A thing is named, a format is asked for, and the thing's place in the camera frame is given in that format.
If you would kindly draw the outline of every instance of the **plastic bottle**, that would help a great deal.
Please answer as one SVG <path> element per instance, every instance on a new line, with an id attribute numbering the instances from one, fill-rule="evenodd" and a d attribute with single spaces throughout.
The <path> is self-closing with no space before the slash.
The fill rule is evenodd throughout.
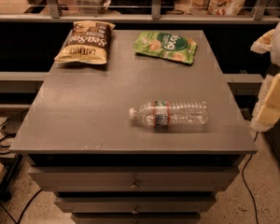
<path id="1" fill-rule="evenodd" d="M 154 101 L 130 109 L 130 119 L 138 119 L 146 126 L 175 124 L 204 124 L 208 120 L 206 102 Z"/>

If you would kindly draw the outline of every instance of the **tabletop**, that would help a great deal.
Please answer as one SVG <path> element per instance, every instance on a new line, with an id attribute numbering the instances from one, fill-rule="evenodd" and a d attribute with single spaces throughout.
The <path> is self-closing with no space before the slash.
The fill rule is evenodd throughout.
<path id="1" fill-rule="evenodd" d="M 115 30 L 107 64 L 54 63 L 10 150 L 20 153 L 247 154 L 257 148 L 203 31 L 192 65 L 136 54 L 141 31 Z M 199 126 L 142 126 L 131 107 L 147 101 L 206 101 Z"/>

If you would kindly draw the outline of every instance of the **brown snack bag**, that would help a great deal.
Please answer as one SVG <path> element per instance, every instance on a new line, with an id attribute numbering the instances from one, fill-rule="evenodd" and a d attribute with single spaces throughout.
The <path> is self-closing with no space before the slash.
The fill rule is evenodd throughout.
<path id="1" fill-rule="evenodd" d="M 55 62 L 106 63 L 107 48 L 115 24 L 104 21 L 75 21 L 67 44 Z"/>

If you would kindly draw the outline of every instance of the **drawer handle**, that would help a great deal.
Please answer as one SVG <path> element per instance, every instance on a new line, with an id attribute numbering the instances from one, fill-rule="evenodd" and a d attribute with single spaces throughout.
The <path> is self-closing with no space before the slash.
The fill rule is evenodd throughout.
<path id="1" fill-rule="evenodd" d="M 132 214 L 139 214 L 139 211 L 137 210 L 137 206 L 135 205 L 133 210 L 132 210 Z"/>
<path id="2" fill-rule="evenodd" d="M 137 180 L 136 179 L 133 180 L 132 184 L 130 185 L 130 189 L 132 189 L 132 190 L 140 189 L 140 186 L 137 185 Z"/>

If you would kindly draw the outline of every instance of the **floor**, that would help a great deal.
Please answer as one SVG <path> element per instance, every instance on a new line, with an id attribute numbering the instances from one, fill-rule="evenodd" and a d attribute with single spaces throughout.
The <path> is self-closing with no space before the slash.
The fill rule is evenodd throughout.
<path id="1" fill-rule="evenodd" d="M 0 116 L 0 124 L 5 121 Z M 254 195 L 259 224 L 280 224 L 280 165 L 274 156 L 270 144 L 262 133 L 256 140 L 258 153 L 245 168 L 245 180 Z M 246 157 L 240 165 L 241 173 Z M 28 176 L 29 164 L 23 160 L 21 166 L 12 180 L 9 190 L 12 198 L 1 204 L 8 210 L 11 216 L 18 220 L 21 211 L 39 186 Z M 217 202 L 206 213 L 202 213 L 199 224 L 254 224 L 256 214 L 250 194 L 245 187 L 241 175 L 238 175 L 225 192 L 216 195 Z M 70 214 L 64 214 L 54 204 L 54 195 L 49 192 L 40 192 L 23 215 L 21 224 L 73 224 Z M 7 215 L 0 206 L 0 224 L 12 224 L 14 221 Z"/>

